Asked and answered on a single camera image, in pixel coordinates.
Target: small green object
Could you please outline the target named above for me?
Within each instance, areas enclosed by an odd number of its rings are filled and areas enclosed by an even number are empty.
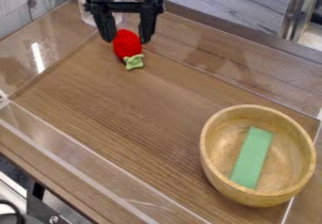
[[[266,161],[273,133],[250,127],[245,145],[242,147],[230,180],[254,189],[261,177]]]
[[[142,62],[142,58],[145,57],[145,55],[135,55],[131,57],[126,57],[123,60],[126,62],[126,69],[134,70],[137,68],[142,68],[145,66],[143,62]]]

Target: wooden table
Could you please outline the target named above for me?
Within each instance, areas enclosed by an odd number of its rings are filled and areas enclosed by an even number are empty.
[[[261,104],[314,138],[321,66],[170,13],[143,52],[146,67],[126,71],[75,0],[2,41],[2,154],[98,223],[289,219],[288,203],[249,208],[211,187],[199,135],[217,111]]]

